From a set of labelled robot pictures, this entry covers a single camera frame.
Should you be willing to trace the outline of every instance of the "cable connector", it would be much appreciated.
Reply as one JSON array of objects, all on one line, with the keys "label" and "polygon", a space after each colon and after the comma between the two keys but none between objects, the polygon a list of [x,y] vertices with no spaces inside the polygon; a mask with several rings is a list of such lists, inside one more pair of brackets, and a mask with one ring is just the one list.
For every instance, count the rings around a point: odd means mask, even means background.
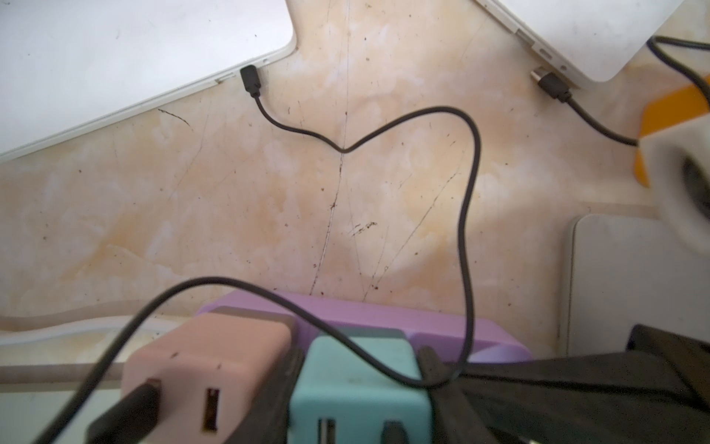
[{"label": "cable connector", "polygon": [[569,92],[569,86],[567,86],[562,79],[559,78],[554,72],[550,72],[543,67],[539,67],[530,73],[532,79],[537,83],[537,86],[542,88],[543,91],[548,93],[553,99],[557,99],[562,103],[567,103],[567,101],[572,97],[572,93]]},{"label": "cable connector", "polygon": [[136,387],[87,429],[89,444],[139,443],[158,424],[160,382],[148,380]]},{"label": "cable connector", "polygon": [[261,95],[259,92],[261,89],[261,81],[259,80],[259,73],[256,71],[256,66],[245,66],[239,71],[239,74],[241,74],[241,81],[244,82],[244,89],[251,94],[252,97],[259,97]]}]

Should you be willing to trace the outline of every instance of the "white device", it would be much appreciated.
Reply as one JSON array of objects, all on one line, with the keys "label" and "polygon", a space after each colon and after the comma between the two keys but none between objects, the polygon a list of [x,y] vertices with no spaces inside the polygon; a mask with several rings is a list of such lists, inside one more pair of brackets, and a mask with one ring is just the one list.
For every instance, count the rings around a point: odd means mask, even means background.
[{"label": "white device", "polygon": [[476,0],[579,87],[614,77],[682,0]]},{"label": "white device", "polygon": [[0,4],[0,161],[203,90],[296,46],[285,0]]},{"label": "white device", "polygon": [[642,137],[638,146],[663,220],[687,247],[710,256],[710,114]]},{"label": "white device", "polygon": [[587,215],[570,224],[559,354],[621,352],[645,324],[710,341],[710,258],[659,220]]}]

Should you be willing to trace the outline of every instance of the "teal power adapter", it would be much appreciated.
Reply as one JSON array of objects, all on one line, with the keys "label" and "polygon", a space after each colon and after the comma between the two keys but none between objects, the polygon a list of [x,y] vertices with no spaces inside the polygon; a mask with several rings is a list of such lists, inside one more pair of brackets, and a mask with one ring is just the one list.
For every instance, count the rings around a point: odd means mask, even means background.
[{"label": "teal power adapter", "polygon": [[[399,330],[342,328],[385,365],[421,373]],[[432,407],[425,390],[403,386],[370,367],[330,336],[311,344],[289,406],[288,444],[375,444],[393,429],[409,444],[431,444]]]}]

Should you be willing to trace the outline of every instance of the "orange object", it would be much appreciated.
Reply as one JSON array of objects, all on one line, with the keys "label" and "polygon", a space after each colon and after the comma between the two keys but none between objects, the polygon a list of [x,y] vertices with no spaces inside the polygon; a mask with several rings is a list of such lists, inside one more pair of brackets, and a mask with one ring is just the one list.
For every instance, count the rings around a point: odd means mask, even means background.
[{"label": "orange object", "polygon": [[[710,75],[705,77],[710,82]],[[641,116],[641,130],[639,138],[678,125],[686,120],[707,114],[708,105],[703,94],[695,87],[689,85],[665,97],[649,103]],[[641,151],[636,150],[636,160],[633,164],[633,175],[638,182],[648,187],[646,168],[643,165]]]}]

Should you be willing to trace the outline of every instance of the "charger plug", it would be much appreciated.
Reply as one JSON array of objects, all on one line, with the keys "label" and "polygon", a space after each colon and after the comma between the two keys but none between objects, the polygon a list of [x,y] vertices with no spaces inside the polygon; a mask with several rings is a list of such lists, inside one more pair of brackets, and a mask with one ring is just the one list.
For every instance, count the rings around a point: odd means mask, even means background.
[{"label": "charger plug", "polygon": [[160,384],[148,381],[89,424],[87,444],[140,443],[158,423]]},{"label": "charger plug", "polygon": [[241,74],[241,81],[244,83],[244,89],[251,94],[252,97],[259,97],[261,95],[261,80],[259,80],[259,73],[256,70],[256,66],[249,65],[240,69],[239,74]]},{"label": "charger plug", "polygon": [[289,315],[219,308],[136,350],[124,365],[121,394],[160,384],[152,444],[222,444],[288,351]]},{"label": "charger plug", "polygon": [[557,99],[562,103],[566,103],[572,98],[572,93],[569,91],[569,86],[564,82],[559,75],[550,72],[543,67],[539,67],[530,73],[532,79],[537,83],[537,86],[542,88],[550,97]]},{"label": "charger plug", "polygon": [[[399,330],[341,329],[390,368],[421,377],[414,350]],[[288,444],[431,444],[427,392],[384,376],[330,336],[308,349],[289,405]]]}]

